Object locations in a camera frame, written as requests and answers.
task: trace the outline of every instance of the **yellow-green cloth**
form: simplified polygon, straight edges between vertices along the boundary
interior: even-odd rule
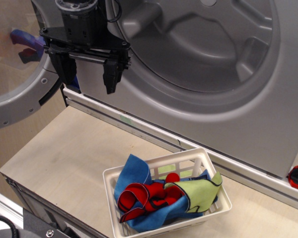
[[[191,180],[169,182],[164,188],[178,186],[189,201],[187,213],[205,212],[212,205],[222,184],[222,176],[217,172],[211,180]]]

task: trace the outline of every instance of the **metal frame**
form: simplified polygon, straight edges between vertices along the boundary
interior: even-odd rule
[[[24,208],[34,216],[42,219],[47,224],[56,224],[58,230],[64,232],[70,227],[75,232],[81,233],[82,237],[107,238],[104,234],[83,223],[71,214],[65,212],[44,198],[38,196],[14,180],[7,178],[6,181],[12,187],[21,200]]]
[[[63,92],[68,97],[68,105],[169,151],[179,152],[193,148],[204,148],[216,169],[223,175],[298,209],[298,189],[291,187],[286,178],[275,177],[253,168],[217,151],[213,151],[211,148],[205,148],[203,145],[189,141],[180,135],[163,130],[68,88],[65,88]]]
[[[18,229],[23,229],[22,207],[2,194],[0,194],[0,215],[7,217]]]

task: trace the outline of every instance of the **screw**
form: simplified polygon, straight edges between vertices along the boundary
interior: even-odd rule
[[[46,232],[46,237],[52,237],[54,235],[54,231],[53,230],[48,230]]]

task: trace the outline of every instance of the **washing machine door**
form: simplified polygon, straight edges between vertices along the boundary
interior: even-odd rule
[[[39,29],[58,26],[54,1],[0,1],[0,128],[32,115],[61,82]]]

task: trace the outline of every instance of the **robotic arm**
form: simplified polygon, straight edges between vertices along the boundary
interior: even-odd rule
[[[114,93],[124,69],[130,66],[130,44],[111,34],[108,22],[121,16],[121,6],[114,19],[107,19],[105,0],[56,0],[62,13],[64,27],[42,28],[45,52],[65,84],[76,76],[75,60],[100,63],[104,66],[107,94]]]

